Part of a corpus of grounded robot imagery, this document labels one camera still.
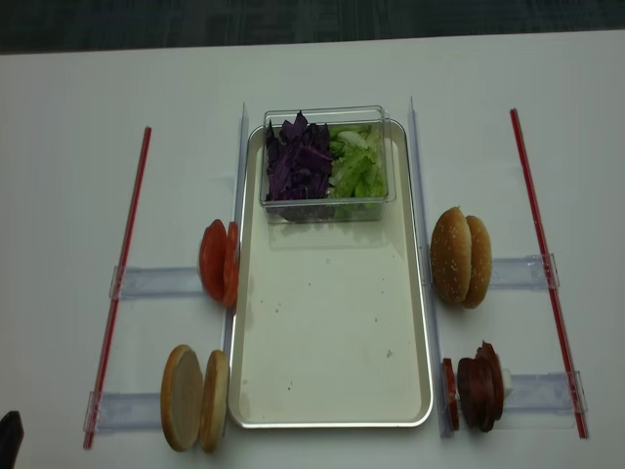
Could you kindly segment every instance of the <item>shredded lettuce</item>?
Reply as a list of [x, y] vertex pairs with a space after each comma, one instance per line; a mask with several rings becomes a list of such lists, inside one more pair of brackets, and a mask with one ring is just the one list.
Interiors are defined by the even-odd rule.
[[370, 126], [330, 127], [330, 151], [334, 154], [329, 183], [331, 198], [381, 197], [384, 177], [378, 165], [376, 148], [379, 133]]

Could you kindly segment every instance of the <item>plain bun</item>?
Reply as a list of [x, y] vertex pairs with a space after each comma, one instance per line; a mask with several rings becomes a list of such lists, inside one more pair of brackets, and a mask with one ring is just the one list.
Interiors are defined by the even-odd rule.
[[432, 277], [443, 301], [476, 308], [490, 285], [490, 236], [484, 223], [452, 207], [438, 218], [430, 246]]
[[492, 272], [490, 236], [478, 217], [469, 215], [467, 223], [471, 230], [471, 283], [462, 305], [465, 308], [476, 308], [486, 296], [490, 284]]
[[179, 345], [169, 356], [160, 388], [160, 419], [165, 439], [175, 451], [197, 440], [202, 407], [202, 370], [197, 355]]
[[449, 304], [461, 304], [471, 282], [471, 231], [458, 207], [450, 208], [438, 218], [432, 233], [430, 259], [440, 297]]
[[202, 413], [199, 423], [199, 443], [204, 452], [215, 451], [224, 432], [228, 380], [228, 359], [221, 350], [214, 350], [206, 365]]

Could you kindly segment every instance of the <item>rectangular tray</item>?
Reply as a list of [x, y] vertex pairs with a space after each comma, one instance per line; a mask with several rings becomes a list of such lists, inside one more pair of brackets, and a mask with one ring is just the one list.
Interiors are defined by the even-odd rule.
[[406, 136], [381, 221], [269, 225], [248, 143], [229, 410], [245, 428], [411, 427], [433, 407]]

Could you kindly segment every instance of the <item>tray rim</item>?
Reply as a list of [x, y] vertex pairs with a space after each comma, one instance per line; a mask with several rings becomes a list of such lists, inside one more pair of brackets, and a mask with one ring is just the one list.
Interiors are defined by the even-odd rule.
[[[430, 338], [429, 338], [429, 329], [428, 329], [428, 319], [427, 319], [427, 312], [426, 312], [426, 298], [425, 298], [425, 292], [424, 292], [424, 288], [426, 288], [426, 286], [424, 285], [423, 282], [423, 273], [422, 273], [422, 268], [421, 268], [421, 259], [419, 256], [419, 240], [417, 238], [418, 236], [418, 230], [417, 230], [417, 226], [416, 226], [416, 214], [415, 214], [415, 210], [414, 210], [414, 188], [413, 188], [413, 178], [412, 178], [412, 172], [410, 171], [410, 167], [412, 162], [410, 161], [410, 146], [408, 144], [408, 138], [407, 138], [407, 133], [406, 130], [404, 128], [404, 126], [398, 122], [395, 119], [388, 119], [388, 122], [391, 124], [391, 135], [389, 136], [389, 139], [392, 141], [393, 140], [393, 127], [395, 126], [396, 130], [401, 134], [399, 136], [399, 138], [401, 140], [403, 140], [403, 144], [405, 147], [405, 153], [406, 153], [406, 158], [407, 158], [407, 166], [408, 166], [408, 173], [407, 173], [407, 178], [408, 178], [408, 187], [407, 189], [409, 190], [409, 202], [410, 202], [410, 207], [409, 207], [409, 213], [410, 213], [410, 217], [411, 217], [411, 222], [412, 222], [412, 232], [414, 234], [413, 236], [413, 241], [414, 241], [414, 253], [415, 253], [415, 264], [416, 264], [416, 269], [415, 269], [415, 274], [416, 274], [416, 278], [418, 281], [418, 291], [419, 291], [419, 300], [420, 300], [420, 310], [421, 310], [421, 323], [423, 324], [423, 341], [424, 341], [424, 345], [425, 345], [425, 365], [426, 365], [426, 376], [427, 376], [427, 385], [423, 385], [423, 389], [427, 389], [428, 393], [429, 393], [429, 397], [427, 398], [427, 404], [426, 405], [422, 405], [422, 407], [425, 407], [426, 410], [423, 413], [423, 415], [417, 419], [414, 420], [410, 420], [410, 421], [388, 421], [388, 422], [288, 422], [288, 423], [250, 423], [249, 421], [246, 420], [241, 420], [239, 419], [236, 414], [232, 411], [231, 409], [231, 405], [230, 405], [230, 401], [229, 401], [229, 396], [230, 396], [230, 392], [228, 392], [228, 413], [230, 418], [240, 427], [245, 428], [245, 429], [290, 429], [290, 428], [414, 428], [417, 426], [422, 425], [423, 423], [426, 422], [426, 420], [430, 417], [430, 415], [432, 414], [432, 411], [434, 409], [434, 382], [433, 382], [433, 369], [432, 369], [432, 354], [430, 351]], [[248, 178], [248, 169], [249, 169], [249, 159], [250, 159], [250, 148], [251, 148], [251, 143], [252, 143], [252, 139], [254, 139], [256, 137], [256, 135], [259, 132], [262, 132], [264, 130], [264, 126], [259, 126], [256, 127], [254, 130], [252, 130], [252, 132], [249, 133], [249, 136], [247, 138], [247, 144], [245, 145], [245, 153], [243, 154], [243, 152], [241, 152], [242, 154], [240, 155], [240, 160], [239, 160], [239, 166], [244, 165], [243, 168], [239, 167], [238, 170], [238, 181], [237, 181], [237, 192], [242, 192], [242, 196], [243, 196], [243, 201], [240, 207], [240, 216], [239, 214], [237, 215], [237, 218], [239, 218], [240, 220], [240, 228], [239, 228], [239, 232], [240, 232], [240, 237], [241, 237], [241, 241], [243, 238], [243, 233], [245, 230], [245, 223], [246, 223], [246, 209], [245, 209], [245, 205], [246, 205], [246, 197], [247, 197], [247, 191], [248, 191], [248, 184], [249, 184], [249, 178]], [[232, 370], [232, 366], [233, 366], [233, 356], [234, 353], [232, 352], [234, 350], [234, 340], [235, 340], [235, 336], [236, 336], [236, 326], [237, 326], [237, 316], [236, 314], [233, 315], [232, 320], [231, 320], [231, 330], [230, 330], [230, 334], [229, 337], [225, 337], [225, 342], [228, 343], [228, 349], [229, 349], [229, 368], [230, 368], [230, 379], [231, 379], [231, 370]]]

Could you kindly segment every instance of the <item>red stick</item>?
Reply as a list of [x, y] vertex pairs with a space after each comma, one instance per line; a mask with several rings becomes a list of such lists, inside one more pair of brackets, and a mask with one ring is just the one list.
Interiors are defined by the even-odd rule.
[[[128, 252], [130, 251], [130, 239], [133, 235], [133, 226], [135, 225], [135, 215], [137, 215], [137, 206], [139, 205], [139, 192], [144, 179], [146, 170], [147, 149], [149, 148], [149, 139], [152, 135], [151, 127], [146, 127], [144, 132], [144, 142], [141, 147], [141, 155], [139, 157], [139, 166], [137, 167], [137, 176], [135, 177], [135, 188], [133, 196], [130, 199], [130, 208], [128, 209], [128, 219], [126, 220], [126, 232], [121, 245], [121, 253], [119, 254], [119, 262], [117, 266], [120, 270], [126, 267], [128, 260]], [[100, 354], [100, 364], [98, 365], [98, 375], [96, 376], [96, 384], [94, 386], [94, 399], [92, 408], [92, 417], [89, 422], [89, 429], [85, 435], [84, 449], [91, 449], [94, 442], [94, 433], [96, 423], [98, 421], [98, 407], [100, 406], [100, 395], [104, 387], [104, 376], [106, 375], [106, 366], [108, 365], [108, 353], [110, 352], [110, 344], [113, 338], [113, 328], [115, 327], [115, 318], [117, 317], [118, 300], [111, 299], [108, 308], [108, 320], [106, 320], [106, 329], [104, 330], [104, 342], [102, 344], [102, 352]]]
[[[536, 237], [538, 238], [540, 254], [543, 256], [545, 261], [548, 261], [549, 248], [547, 247], [547, 238], [545, 237], [543, 222], [540, 218], [540, 211], [538, 210], [538, 199], [534, 190], [534, 182], [531, 178], [531, 171], [529, 170], [529, 160], [527, 159], [527, 151], [525, 149], [525, 141], [523, 140], [519, 113], [516, 109], [512, 109], [510, 111], [510, 117], [512, 118], [512, 126], [515, 131], [515, 138], [517, 139], [517, 148], [519, 149], [519, 158], [521, 159], [521, 166], [525, 177], [525, 186], [527, 187], [527, 195], [529, 196], [529, 205], [531, 207], [531, 215], [534, 219], [534, 228], [536, 229]], [[553, 281], [551, 267], [548, 262], [544, 262], [543, 266], [545, 268], [545, 278], [551, 284]], [[556, 329], [558, 330], [558, 339], [560, 340], [560, 349], [562, 351], [562, 359], [564, 360], [564, 369], [566, 370], [566, 374], [568, 376], [568, 388], [575, 407], [577, 431], [579, 432], [579, 438], [588, 438], [586, 414], [580, 405], [577, 380], [575, 379], [574, 374], [575, 366], [573, 365], [573, 356], [570, 352], [570, 346], [568, 345], [566, 329], [564, 328], [563, 308], [560, 304], [560, 295], [558, 294], [558, 290], [556, 288], [550, 288], [549, 297], [551, 299], [552, 310], [554, 310], [554, 318], [556, 319]]]

